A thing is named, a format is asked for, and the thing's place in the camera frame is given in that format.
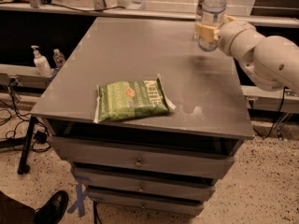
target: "table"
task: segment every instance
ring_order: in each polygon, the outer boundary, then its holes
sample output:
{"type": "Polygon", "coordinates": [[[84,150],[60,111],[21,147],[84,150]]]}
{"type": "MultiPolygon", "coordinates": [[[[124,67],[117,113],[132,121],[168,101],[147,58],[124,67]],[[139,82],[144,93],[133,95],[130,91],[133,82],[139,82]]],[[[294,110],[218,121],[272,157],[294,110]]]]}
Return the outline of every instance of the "table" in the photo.
{"type": "Polygon", "coordinates": [[[201,51],[193,28],[98,17],[31,111],[92,200],[197,215],[253,138],[233,59],[201,51]],[[157,74],[173,114],[93,123],[97,84],[157,74]]]}

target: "terrazzo floor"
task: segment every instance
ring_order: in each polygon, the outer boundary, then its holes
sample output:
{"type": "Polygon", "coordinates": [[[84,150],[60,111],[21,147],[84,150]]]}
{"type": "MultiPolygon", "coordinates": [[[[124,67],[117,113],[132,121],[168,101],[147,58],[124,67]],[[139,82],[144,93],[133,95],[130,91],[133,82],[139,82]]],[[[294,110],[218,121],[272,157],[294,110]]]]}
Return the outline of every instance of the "terrazzo floor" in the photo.
{"type": "MultiPolygon", "coordinates": [[[[27,109],[22,113],[28,112],[28,105],[19,106],[27,109]]],[[[6,117],[7,112],[1,111],[0,118],[6,117]]],[[[13,130],[19,122],[15,118],[0,126],[0,138],[4,138],[6,132],[13,130]]],[[[266,135],[272,124],[253,121],[252,125],[259,133],[266,135]]],[[[27,126],[27,122],[19,125],[18,136],[26,134],[27,126]]],[[[97,206],[99,217],[103,224],[298,224],[298,125],[285,124],[283,135],[283,141],[279,141],[275,133],[265,140],[256,136],[252,141],[245,141],[235,154],[234,165],[217,182],[216,191],[197,217],[111,204],[97,206]]],[[[67,161],[61,161],[53,149],[45,153],[31,151],[27,161],[31,167],[29,174],[18,175],[20,156],[21,153],[12,148],[0,149],[1,191],[37,209],[54,192],[64,189],[70,199],[68,211],[60,223],[93,223],[93,203],[88,197],[84,200],[83,217],[79,217],[78,209],[68,213],[77,199],[78,183],[71,175],[67,161]]]]}

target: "brown pants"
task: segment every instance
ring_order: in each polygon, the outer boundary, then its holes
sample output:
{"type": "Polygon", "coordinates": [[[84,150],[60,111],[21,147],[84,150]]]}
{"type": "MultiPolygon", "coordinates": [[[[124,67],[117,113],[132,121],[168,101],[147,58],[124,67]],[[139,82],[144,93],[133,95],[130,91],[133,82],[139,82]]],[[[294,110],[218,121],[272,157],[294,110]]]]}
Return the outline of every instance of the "brown pants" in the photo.
{"type": "Polygon", "coordinates": [[[35,214],[35,209],[9,198],[0,191],[1,224],[33,224],[35,214]]]}

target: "water bottle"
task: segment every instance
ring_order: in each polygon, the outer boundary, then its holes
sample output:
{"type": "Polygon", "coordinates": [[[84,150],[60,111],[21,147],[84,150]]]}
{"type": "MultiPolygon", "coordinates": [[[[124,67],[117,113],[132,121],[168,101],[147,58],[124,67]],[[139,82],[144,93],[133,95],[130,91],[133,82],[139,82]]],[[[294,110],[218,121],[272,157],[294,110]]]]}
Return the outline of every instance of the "water bottle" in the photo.
{"type": "MultiPolygon", "coordinates": [[[[201,24],[216,29],[221,28],[226,9],[226,0],[205,0],[202,7],[203,16],[201,24]]],[[[199,35],[198,47],[203,51],[213,51],[217,48],[217,41],[213,37],[206,40],[199,35]]]]}
{"type": "Polygon", "coordinates": [[[53,60],[58,69],[61,69],[65,64],[65,57],[58,49],[54,50],[53,60]]]}
{"type": "Polygon", "coordinates": [[[196,7],[196,16],[195,16],[195,28],[194,28],[194,38],[195,40],[198,40],[199,35],[197,33],[196,26],[197,24],[202,22],[203,18],[203,3],[205,0],[198,0],[197,7],[196,7]]]}

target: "drawer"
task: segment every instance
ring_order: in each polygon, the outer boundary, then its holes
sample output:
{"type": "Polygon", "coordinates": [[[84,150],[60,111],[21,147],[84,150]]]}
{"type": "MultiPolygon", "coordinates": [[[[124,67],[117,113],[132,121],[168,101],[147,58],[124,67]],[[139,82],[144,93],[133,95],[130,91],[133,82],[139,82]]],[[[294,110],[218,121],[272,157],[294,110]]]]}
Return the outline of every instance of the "drawer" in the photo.
{"type": "Polygon", "coordinates": [[[146,175],[131,172],[117,173],[114,171],[73,168],[72,174],[76,180],[86,186],[96,186],[107,189],[120,189],[132,192],[156,194],[197,201],[207,201],[215,191],[213,186],[184,180],[184,176],[168,180],[167,175],[146,175]]]}
{"type": "Polygon", "coordinates": [[[50,143],[63,160],[136,170],[221,179],[234,157],[103,141],[53,136],[50,143]]]}
{"type": "Polygon", "coordinates": [[[106,189],[87,189],[89,198],[98,203],[113,203],[141,209],[153,209],[197,216],[203,210],[202,203],[184,202],[175,199],[160,199],[155,196],[134,195],[106,189]]]}

